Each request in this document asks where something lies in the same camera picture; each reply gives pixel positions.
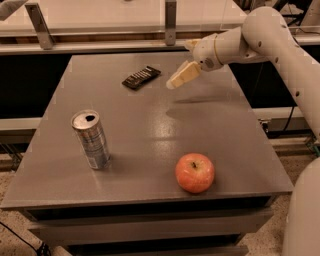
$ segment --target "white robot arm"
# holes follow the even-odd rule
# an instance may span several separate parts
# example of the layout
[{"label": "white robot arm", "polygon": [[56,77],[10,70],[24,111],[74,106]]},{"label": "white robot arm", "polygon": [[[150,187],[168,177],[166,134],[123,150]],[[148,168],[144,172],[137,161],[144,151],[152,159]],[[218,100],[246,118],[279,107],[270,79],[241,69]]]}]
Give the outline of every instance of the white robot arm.
[{"label": "white robot arm", "polygon": [[167,82],[175,89],[229,63],[270,61],[277,69],[317,139],[320,138],[320,65],[293,39],[282,15],[273,8],[252,11],[242,27],[203,39],[188,40],[194,61],[185,62]]},{"label": "white robot arm", "polygon": [[[185,62],[167,82],[169,89],[229,63],[270,61],[290,91],[316,138],[320,139],[320,65],[293,39],[273,8],[252,11],[242,27],[189,40],[194,61]],[[320,158],[300,175],[293,191],[282,256],[320,255]]]}]

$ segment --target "red apple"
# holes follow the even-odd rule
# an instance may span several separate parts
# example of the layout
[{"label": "red apple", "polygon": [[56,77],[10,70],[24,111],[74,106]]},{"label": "red apple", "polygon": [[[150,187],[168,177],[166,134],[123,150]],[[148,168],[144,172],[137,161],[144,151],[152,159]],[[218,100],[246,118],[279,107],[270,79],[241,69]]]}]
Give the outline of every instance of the red apple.
[{"label": "red apple", "polygon": [[184,190],[201,193],[207,190],[214,180],[214,166],[210,159],[202,154],[186,154],[176,165],[176,178]]}]

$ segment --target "soda can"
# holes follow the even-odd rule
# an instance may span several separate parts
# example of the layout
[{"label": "soda can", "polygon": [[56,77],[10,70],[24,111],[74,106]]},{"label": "soda can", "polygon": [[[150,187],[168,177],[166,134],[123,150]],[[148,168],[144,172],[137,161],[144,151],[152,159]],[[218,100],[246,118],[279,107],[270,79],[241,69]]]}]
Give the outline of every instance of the soda can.
[{"label": "soda can", "polygon": [[72,117],[71,124],[86,154],[89,166],[92,169],[106,167],[110,154],[99,114],[94,110],[82,110]]}]

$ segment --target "gray table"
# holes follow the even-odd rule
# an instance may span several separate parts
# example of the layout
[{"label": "gray table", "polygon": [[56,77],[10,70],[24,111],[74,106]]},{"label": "gray table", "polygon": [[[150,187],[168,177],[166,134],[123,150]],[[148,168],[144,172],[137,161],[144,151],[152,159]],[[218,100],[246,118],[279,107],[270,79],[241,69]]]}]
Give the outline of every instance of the gray table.
[{"label": "gray table", "polygon": [[[70,251],[221,235],[236,235],[234,243],[255,232],[272,216],[275,197],[293,186],[228,66],[165,87],[186,59],[185,52],[73,56],[1,207],[22,212],[32,232]],[[162,75],[137,92],[121,84],[146,65]],[[82,109],[101,116],[109,168],[86,162],[70,124]],[[216,168],[214,184],[199,195],[175,180],[177,160],[190,152]]]}]

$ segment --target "floor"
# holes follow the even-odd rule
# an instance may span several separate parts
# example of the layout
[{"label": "floor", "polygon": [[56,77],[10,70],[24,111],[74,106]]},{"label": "floor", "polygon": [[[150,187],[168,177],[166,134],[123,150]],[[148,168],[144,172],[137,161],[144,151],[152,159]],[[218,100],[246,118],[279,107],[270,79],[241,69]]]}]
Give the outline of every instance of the floor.
[{"label": "floor", "polygon": [[[279,159],[290,176],[293,183],[296,182],[303,169],[315,159],[315,155],[302,143],[292,145],[273,144]],[[8,159],[6,155],[0,155],[1,159]],[[0,203],[14,178],[14,172],[0,170]],[[247,256],[280,256],[284,237],[286,214],[288,212],[290,196],[280,196],[272,205],[274,216],[254,234],[247,234],[241,245],[247,245]],[[28,221],[18,212],[6,212],[0,210],[0,221],[8,225],[18,235],[24,238],[33,247],[38,249],[41,242],[27,231]],[[63,248],[51,248],[52,256],[68,256]],[[9,231],[0,226],[0,256],[33,256],[35,253],[26,244],[18,240]]]}]

